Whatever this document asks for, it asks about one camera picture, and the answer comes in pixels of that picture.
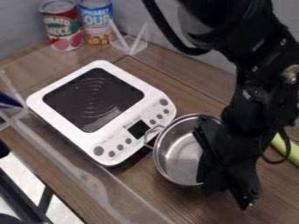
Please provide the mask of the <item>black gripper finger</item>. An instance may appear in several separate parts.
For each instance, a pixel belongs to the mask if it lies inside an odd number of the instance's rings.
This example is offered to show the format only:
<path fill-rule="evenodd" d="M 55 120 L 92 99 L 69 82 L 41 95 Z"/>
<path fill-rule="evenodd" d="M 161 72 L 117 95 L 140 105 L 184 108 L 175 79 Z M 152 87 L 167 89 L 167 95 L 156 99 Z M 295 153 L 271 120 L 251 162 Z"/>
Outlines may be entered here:
<path fill-rule="evenodd" d="M 225 191 L 231 188 L 232 179 L 224 164 L 228 132 L 220 120 L 209 115 L 199 115 L 192 136 L 201 148 L 196 180 L 203 183 L 205 193 Z"/>
<path fill-rule="evenodd" d="M 247 210 L 260 199 L 261 187 L 257 177 L 257 159 L 261 156 L 259 140 L 229 133 L 225 137 L 224 164 L 228 167 L 232 183 L 228 189 L 241 210 Z"/>

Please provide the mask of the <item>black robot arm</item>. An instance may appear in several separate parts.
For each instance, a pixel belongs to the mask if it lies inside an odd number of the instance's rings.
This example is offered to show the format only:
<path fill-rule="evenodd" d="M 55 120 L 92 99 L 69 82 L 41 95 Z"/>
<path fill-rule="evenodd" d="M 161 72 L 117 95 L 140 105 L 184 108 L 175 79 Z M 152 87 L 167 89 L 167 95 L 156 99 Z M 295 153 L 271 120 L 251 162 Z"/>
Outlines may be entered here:
<path fill-rule="evenodd" d="M 197 180 L 209 193 L 228 190 L 239 206 L 260 199 L 257 160 L 275 136 L 299 119 L 299 42 L 271 0 L 179 0 L 195 53 L 219 51 L 236 66 L 235 93 L 220 119 L 199 117 L 203 149 Z"/>

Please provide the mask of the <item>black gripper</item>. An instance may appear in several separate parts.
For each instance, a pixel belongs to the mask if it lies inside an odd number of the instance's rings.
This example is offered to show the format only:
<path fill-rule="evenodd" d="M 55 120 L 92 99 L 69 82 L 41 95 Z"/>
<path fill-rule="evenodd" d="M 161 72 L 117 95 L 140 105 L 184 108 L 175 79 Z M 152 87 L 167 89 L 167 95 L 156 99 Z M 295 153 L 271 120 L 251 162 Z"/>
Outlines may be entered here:
<path fill-rule="evenodd" d="M 228 133 L 243 137 L 273 134 L 299 118 L 299 73 L 237 70 L 236 88 L 221 112 Z"/>

